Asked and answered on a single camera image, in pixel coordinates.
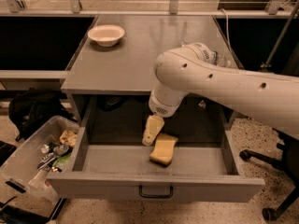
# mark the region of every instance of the caster wheel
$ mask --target caster wheel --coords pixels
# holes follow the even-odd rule
[[[263,209],[263,219],[265,220],[277,220],[275,217],[275,210],[272,208],[264,208]]]
[[[241,151],[239,155],[243,161],[247,161],[248,159],[251,158],[251,155],[246,150]]]

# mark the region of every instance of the drawer handle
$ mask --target drawer handle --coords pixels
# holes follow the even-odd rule
[[[170,186],[169,194],[166,195],[151,195],[151,194],[145,194],[142,192],[142,186],[139,186],[139,195],[143,198],[157,198],[157,199],[168,199],[171,198],[174,195],[174,188]]]

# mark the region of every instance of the yellow sponge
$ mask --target yellow sponge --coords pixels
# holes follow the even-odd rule
[[[166,133],[160,133],[156,139],[155,149],[149,154],[149,158],[161,164],[168,165],[174,155],[174,147],[178,139]]]

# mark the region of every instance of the bowl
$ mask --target bowl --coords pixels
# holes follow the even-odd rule
[[[124,36],[120,26],[101,25],[95,26],[88,32],[88,37],[102,47],[112,47]]]

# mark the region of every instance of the storage box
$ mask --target storage box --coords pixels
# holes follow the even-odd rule
[[[0,175],[17,188],[26,190],[36,197],[44,197],[51,202],[58,201],[58,194],[50,184],[46,184],[48,172],[38,170],[43,158],[43,144],[59,141],[64,130],[78,133],[76,122],[54,116],[27,139],[1,166]]]

